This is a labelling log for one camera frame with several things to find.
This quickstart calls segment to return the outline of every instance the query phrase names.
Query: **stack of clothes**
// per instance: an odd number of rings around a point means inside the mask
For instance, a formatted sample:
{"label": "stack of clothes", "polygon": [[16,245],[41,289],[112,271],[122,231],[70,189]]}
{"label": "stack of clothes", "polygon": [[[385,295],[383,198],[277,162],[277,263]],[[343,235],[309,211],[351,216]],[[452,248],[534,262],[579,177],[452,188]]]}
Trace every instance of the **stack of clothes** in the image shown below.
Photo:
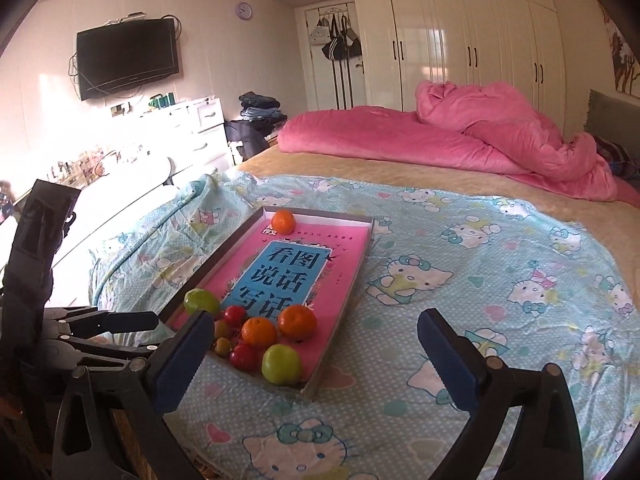
{"label": "stack of clothes", "polygon": [[247,92],[239,99],[242,120],[225,122],[226,140],[242,142],[238,152],[242,160],[248,160],[269,147],[266,137],[283,126],[287,116],[280,111],[280,102],[273,97]]}

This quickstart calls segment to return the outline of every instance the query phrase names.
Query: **wall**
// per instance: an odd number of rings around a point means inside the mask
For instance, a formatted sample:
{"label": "wall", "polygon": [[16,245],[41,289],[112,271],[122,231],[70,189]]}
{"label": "wall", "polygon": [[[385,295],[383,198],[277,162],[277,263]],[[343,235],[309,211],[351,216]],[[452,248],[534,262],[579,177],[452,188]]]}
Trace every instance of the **wall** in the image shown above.
{"label": "wall", "polygon": [[565,136],[583,130],[591,89],[640,105],[640,100],[616,91],[611,48],[597,0],[554,0],[566,71]]}
{"label": "wall", "polygon": [[[238,2],[254,16],[235,16]],[[182,22],[180,74],[143,88],[173,91],[179,100],[220,97],[225,118],[238,117],[238,96],[249,90],[277,97],[284,113],[306,110],[294,11],[273,0],[40,0],[0,57],[0,179],[27,190],[57,160],[67,160],[103,139],[130,132],[108,107],[122,100],[80,102],[68,71],[76,32],[130,12],[150,18],[171,13]]]}

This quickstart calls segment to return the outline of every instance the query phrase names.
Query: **painting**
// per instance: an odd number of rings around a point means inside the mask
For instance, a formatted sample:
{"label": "painting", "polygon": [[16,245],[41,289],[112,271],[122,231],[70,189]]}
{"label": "painting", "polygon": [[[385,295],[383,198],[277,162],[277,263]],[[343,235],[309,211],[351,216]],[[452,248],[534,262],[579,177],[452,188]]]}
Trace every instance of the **painting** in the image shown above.
{"label": "painting", "polygon": [[602,13],[607,27],[607,34],[609,35],[613,70],[616,77],[616,90],[640,97],[640,81],[636,81],[640,76],[640,64],[609,13],[604,9],[602,9]]}

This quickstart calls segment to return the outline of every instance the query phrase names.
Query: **pillow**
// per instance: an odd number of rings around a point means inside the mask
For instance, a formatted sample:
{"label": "pillow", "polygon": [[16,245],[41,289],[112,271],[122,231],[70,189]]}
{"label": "pillow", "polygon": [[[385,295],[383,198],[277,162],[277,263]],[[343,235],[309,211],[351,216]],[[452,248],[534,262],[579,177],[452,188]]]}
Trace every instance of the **pillow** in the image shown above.
{"label": "pillow", "polygon": [[622,146],[598,136],[593,136],[593,138],[596,141],[598,155],[609,163],[611,173],[624,180],[631,179],[638,174],[638,167]]}
{"label": "pillow", "polygon": [[635,105],[591,90],[584,131],[624,146],[632,160],[640,158],[640,99]]}

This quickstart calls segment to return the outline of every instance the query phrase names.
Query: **tan blanket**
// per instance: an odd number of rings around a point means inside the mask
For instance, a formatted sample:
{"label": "tan blanket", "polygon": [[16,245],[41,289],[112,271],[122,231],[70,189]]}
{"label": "tan blanket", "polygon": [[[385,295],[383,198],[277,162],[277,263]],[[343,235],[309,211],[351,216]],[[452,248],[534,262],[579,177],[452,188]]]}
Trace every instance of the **tan blanket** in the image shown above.
{"label": "tan blanket", "polygon": [[311,153],[282,153],[277,146],[244,162],[239,169],[260,177],[276,174],[336,176],[389,186],[527,200],[553,218],[584,224],[611,252],[630,287],[635,306],[640,305],[640,209],[629,204],[576,200],[489,173]]}

